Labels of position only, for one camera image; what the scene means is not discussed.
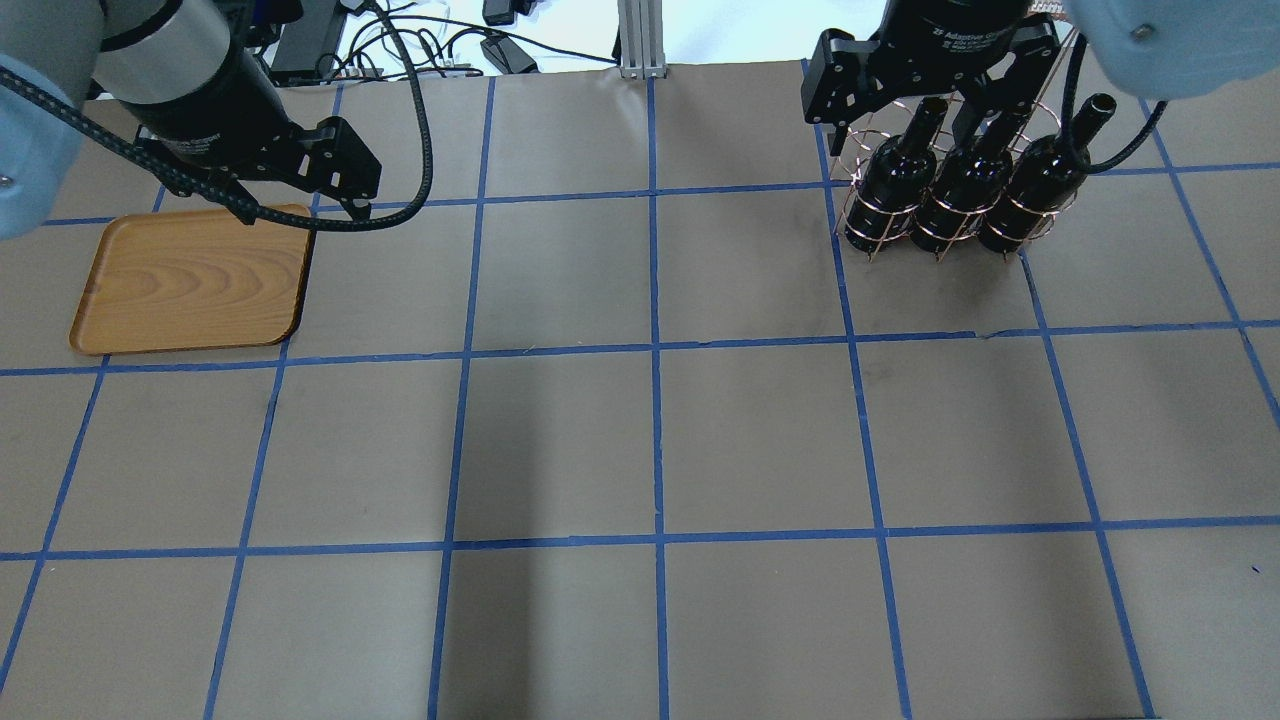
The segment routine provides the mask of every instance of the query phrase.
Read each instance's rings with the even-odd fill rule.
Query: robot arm
[[[234,196],[252,200],[239,181],[280,181],[337,200],[352,218],[370,215],[378,159],[342,118],[314,129],[291,122],[211,0],[73,0],[59,3],[56,13],[45,0],[5,0],[0,65],[76,108],[92,76],[146,128],[138,145]],[[0,237],[6,237],[47,215],[79,138],[4,90],[0,133],[0,174],[8,178],[0,179]]]
[[[965,142],[983,117],[1036,99],[1061,50],[1047,13],[1092,41],[1116,87],[1158,100],[1204,95],[1280,64],[1280,0],[890,0],[867,41],[828,29],[801,88],[805,119],[835,127],[838,155],[850,124],[906,96],[960,92],[952,126]],[[1007,53],[1004,77],[988,72]]]

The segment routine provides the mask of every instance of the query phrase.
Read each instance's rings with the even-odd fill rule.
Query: dark bottle
[[[947,152],[929,197],[915,211],[916,247],[937,254],[973,236],[982,210],[991,209],[1014,172],[1009,146],[1028,118],[1030,108],[1005,110],[977,140]]]
[[[1091,96],[1071,119],[1071,135],[1082,160],[1085,147],[1116,111],[1116,100],[1105,92]],[[1016,252],[1023,242],[1044,233],[1051,214],[1075,195],[1088,176],[1066,152],[1061,135],[1047,136],[1027,146],[996,206],[987,213],[978,238],[988,250]]]
[[[937,172],[933,136],[942,127],[947,106],[941,97],[925,97],[906,131],[881,143],[867,161],[845,227],[845,237],[854,247],[873,254],[879,245],[906,233],[909,210],[920,202]]]

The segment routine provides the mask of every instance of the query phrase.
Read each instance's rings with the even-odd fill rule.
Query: power adapter
[[[509,26],[516,22],[516,13],[527,15],[534,10],[536,0],[484,0],[484,22],[489,27]]]
[[[480,51],[503,74],[518,76],[538,72],[538,63],[507,36],[481,40]]]

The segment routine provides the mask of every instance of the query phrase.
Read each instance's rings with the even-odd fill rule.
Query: black cable
[[[1062,88],[1062,142],[1066,145],[1068,156],[1075,163],[1075,167],[1084,170],[1085,174],[1103,173],[1115,168],[1120,163],[1124,163],[1134,154],[1142,143],[1147,141],[1151,131],[1156,129],[1156,123],[1165,114],[1165,108],[1169,106],[1169,100],[1161,100],[1156,102],[1156,106],[1151,110],[1151,117],[1147,118],[1147,124],[1142,126],[1138,135],[1134,136],[1129,145],[1124,146],[1124,150],[1116,152],[1111,159],[1102,163],[1089,164],[1084,161],[1080,155],[1080,150],[1075,146],[1075,138],[1071,136],[1071,118],[1075,117],[1075,86],[1080,82],[1080,67],[1084,64],[1084,51],[1088,47],[1089,41],[1084,35],[1076,35],[1075,49],[1071,50],[1071,59],[1066,65],[1066,81]]]
[[[577,50],[564,50],[563,47],[553,47],[550,45],[547,45],[545,42],[539,42],[539,41],[536,41],[536,40],[534,40],[531,37],[525,37],[522,35],[516,35],[513,32],[507,32],[504,29],[495,29],[495,28],[486,27],[486,26],[477,26],[475,23],[467,23],[467,22],[463,22],[463,20],[453,20],[453,19],[449,19],[449,18],[438,18],[435,15],[396,15],[396,19],[398,19],[398,20],[429,20],[429,22],[436,22],[436,23],[445,23],[445,24],[451,24],[451,26],[461,26],[461,27],[466,27],[466,28],[481,31],[485,35],[497,35],[497,36],[511,37],[512,40],[524,40],[525,42],[529,42],[530,45],[536,45],[538,47],[541,47],[543,50],[549,50],[549,51],[556,53],[558,55],[571,55],[573,58],[582,58],[584,60],[594,60],[596,63],[605,63],[605,64],[614,65],[614,67],[617,67],[617,64],[618,64],[618,61],[614,60],[613,58],[602,58],[599,55],[590,55],[588,53],[579,53]],[[361,28],[360,31],[356,31],[356,32],[360,33],[361,31],[364,31],[367,27],[369,26],[366,24],[364,28]]]
[[[384,10],[374,0],[365,0],[365,6],[372,8],[374,13],[378,14],[379,19],[388,28],[396,29],[396,26],[392,23],[390,17],[388,17],[387,10]],[[397,33],[392,37],[392,40],[396,42],[397,49],[407,56],[408,49],[404,47],[404,41],[401,40],[401,36]],[[412,70],[412,65],[406,64],[406,72]],[[422,105],[422,90],[416,82],[407,85],[410,94],[413,96],[413,113],[417,117],[417,127],[422,141],[422,181],[419,184],[417,193],[413,195],[413,199],[410,200],[408,205],[396,213],[392,213],[390,215],[369,218],[366,220],[332,220],[325,218],[293,215],[271,208],[264,208],[260,202],[244,200],[243,197],[232,195],[220,187],[191,177],[189,174],[169,165],[164,160],[160,160],[155,155],[151,155],[146,150],[116,136],[90,118],[86,118],[79,110],[67,105],[49,92],[45,92],[9,68],[0,65],[0,87],[12,90],[50,115],[67,123],[93,142],[97,142],[120,158],[124,158],[125,160],[129,160],[131,163],[156,176],[165,182],[165,184],[173,184],[193,193],[198,193],[206,200],[218,202],[232,209],[233,211],[237,211],[237,214],[250,215],[271,223],[279,223],[282,225],[321,232],[369,232],[392,228],[410,220],[426,202],[426,196],[431,192],[431,181],[434,177],[431,128],[426,119],[426,108]]]

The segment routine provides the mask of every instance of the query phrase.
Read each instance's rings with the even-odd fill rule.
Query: orange tray
[[[302,205],[279,210],[306,215]],[[124,215],[102,231],[72,324],[83,355],[274,345],[302,313],[315,233],[227,210]]]

